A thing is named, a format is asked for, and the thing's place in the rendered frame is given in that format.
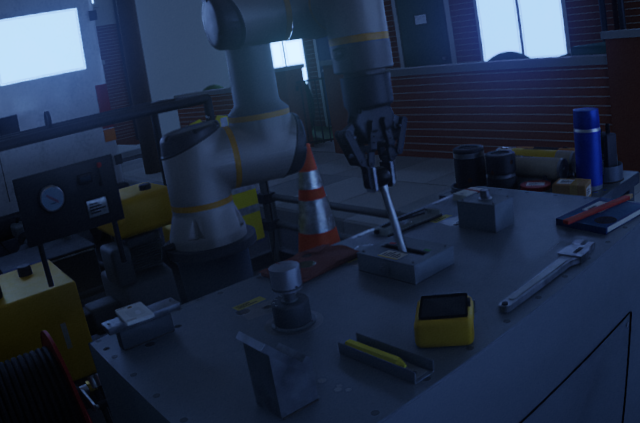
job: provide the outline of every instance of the traffic cone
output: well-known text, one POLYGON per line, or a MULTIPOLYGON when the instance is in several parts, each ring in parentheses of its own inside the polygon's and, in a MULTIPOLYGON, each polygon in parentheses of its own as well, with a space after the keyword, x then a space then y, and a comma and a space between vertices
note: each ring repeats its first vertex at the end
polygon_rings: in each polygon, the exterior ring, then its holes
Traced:
POLYGON ((298 173, 298 252, 340 241, 322 178, 307 143, 307 159, 298 173))

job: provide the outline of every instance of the gauge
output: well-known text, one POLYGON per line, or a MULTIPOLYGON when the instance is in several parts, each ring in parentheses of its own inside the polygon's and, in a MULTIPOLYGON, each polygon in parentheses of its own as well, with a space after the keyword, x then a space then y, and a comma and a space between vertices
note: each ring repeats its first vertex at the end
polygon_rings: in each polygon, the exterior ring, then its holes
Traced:
POLYGON ((58 211, 64 205, 64 191, 59 186, 45 186, 40 192, 40 204, 51 213, 58 211))

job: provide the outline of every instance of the red pencil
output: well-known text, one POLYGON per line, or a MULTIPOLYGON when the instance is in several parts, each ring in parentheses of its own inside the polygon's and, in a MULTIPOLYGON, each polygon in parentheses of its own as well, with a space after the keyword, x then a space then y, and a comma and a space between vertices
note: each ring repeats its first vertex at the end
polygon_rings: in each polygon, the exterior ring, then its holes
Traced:
POLYGON ((569 218, 565 218, 564 220, 562 220, 562 223, 564 223, 565 225, 571 225, 573 223, 575 223, 576 221, 580 221, 580 220, 584 220, 585 218, 591 216, 591 215, 595 215, 596 213, 601 213, 604 210, 608 210, 609 208, 613 208, 614 206, 618 206, 622 203, 624 203, 625 201, 629 201, 631 199, 631 195, 630 194, 626 194, 621 196, 620 198, 616 198, 615 200, 611 200, 607 203, 605 203, 604 205, 600 205, 600 206, 594 206, 593 208, 583 211, 582 213, 578 213, 577 215, 573 215, 569 218))

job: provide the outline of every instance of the blue thermos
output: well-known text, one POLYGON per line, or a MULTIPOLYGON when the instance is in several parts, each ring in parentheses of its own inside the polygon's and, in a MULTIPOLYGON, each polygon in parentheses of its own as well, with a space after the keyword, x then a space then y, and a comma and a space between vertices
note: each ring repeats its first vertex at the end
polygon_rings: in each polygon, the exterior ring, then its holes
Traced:
POLYGON ((573 140, 576 147, 576 177, 591 180, 591 189, 602 189, 602 146, 597 108, 573 110, 573 140))

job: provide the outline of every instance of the notebook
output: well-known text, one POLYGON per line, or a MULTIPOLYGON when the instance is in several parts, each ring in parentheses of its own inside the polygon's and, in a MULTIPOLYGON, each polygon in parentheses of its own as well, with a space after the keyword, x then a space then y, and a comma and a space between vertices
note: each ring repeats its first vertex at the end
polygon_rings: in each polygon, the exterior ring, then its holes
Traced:
POLYGON ((640 203, 636 203, 635 201, 625 201, 620 205, 609 208, 608 210, 605 210, 601 213, 596 213, 595 215, 588 216, 587 218, 576 221, 571 225, 565 225, 562 222, 562 220, 566 218, 569 218, 578 213, 582 213, 589 208, 602 205, 604 203, 607 202, 604 200, 589 202, 586 205, 583 205, 580 208, 571 211, 570 213, 556 218, 556 225, 606 235, 608 233, 611 233, 619 226, 624 225, 625 223, 633 220, 636 216, 640 215, 640 203))

